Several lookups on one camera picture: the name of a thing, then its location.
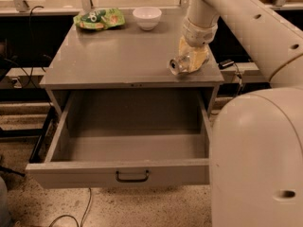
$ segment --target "floor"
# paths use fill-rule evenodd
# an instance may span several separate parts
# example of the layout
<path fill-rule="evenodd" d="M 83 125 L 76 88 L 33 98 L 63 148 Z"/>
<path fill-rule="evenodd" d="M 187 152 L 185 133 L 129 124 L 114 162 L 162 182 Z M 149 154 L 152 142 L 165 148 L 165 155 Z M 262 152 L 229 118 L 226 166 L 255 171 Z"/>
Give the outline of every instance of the floor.
<path fill-rule="evenodd" d="M 3 130 L 41 127 L 47 105 L 0 104 Z M 37 138 L 0 139 L 1 166 L 25 172 Z M 51 141 L 48 135 L 47 145 Z M 30 176 L 0 172 L 9 190 L 9 210 L 22 226 L 51 226 L 62 215 L 81 223 L 90 200 L 89 189 L 43 189 Z M 71 217 L 60 218 L 54 226 L 78 226 Z M 210 227 L 210 188 L 208 185 L 162 188 L 93 188 L 84 218 L 85 227 Z"/>

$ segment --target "desk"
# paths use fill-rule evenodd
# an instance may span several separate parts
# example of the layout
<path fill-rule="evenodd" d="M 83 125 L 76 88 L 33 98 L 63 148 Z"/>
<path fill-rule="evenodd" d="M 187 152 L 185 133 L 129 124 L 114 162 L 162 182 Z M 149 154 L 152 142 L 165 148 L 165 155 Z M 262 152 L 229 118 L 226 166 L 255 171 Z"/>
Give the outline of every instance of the desk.
<path fill-rule="evenodd" d="M 41 86 L 60 116 L 45 162 L 29 164 L 43 187 L 208 183 L 208 115 L 223 77 L 212 55 L 175 77 L 186 9 L 163 9 L 154 30 L 70 29 Z"/>

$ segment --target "gray tabletop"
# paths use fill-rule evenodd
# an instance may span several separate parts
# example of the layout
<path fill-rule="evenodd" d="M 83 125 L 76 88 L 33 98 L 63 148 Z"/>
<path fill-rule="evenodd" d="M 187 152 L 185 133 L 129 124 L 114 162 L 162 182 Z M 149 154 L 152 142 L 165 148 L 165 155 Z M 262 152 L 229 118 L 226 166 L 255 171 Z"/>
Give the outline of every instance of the gray tabletop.
<path fill-rule="evenodd" d="M 122 27 L 87 31 L 72 26 L 41 86 L 51 90 L 121 87 L 196 87 L 223 82 L 211 55 L 195 73 L 174 76 L 169 61 L 178 55 L 185 9 L 163 9 L 159 25 L 143 31 L 130 10 Z"/>

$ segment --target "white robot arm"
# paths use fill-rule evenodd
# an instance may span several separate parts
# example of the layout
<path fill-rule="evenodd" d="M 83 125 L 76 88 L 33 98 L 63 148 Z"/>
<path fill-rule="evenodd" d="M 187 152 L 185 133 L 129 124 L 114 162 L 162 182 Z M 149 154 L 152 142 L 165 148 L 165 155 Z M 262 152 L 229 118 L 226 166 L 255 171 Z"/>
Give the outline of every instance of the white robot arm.
<path fill-rule="evenodd" d="M 301 227 L 303 33 L 259 0 L 192 0 L 187 43 L 208 44 L 219 15 L 274 89 L 236 97 L 215 121 L 212 226 Z"/>

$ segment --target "snack package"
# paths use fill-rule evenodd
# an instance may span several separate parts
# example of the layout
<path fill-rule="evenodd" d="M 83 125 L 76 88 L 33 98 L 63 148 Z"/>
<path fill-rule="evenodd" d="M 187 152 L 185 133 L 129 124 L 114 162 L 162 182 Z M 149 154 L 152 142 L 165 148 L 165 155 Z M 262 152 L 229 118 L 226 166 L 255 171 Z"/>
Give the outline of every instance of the snack package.
<path fill-rule="evenodd" d="M 119 9 L 102 9 L 74 17 L 74 25 L 94 30 L 105 30 L 125 24 L 123 13 Z"/>

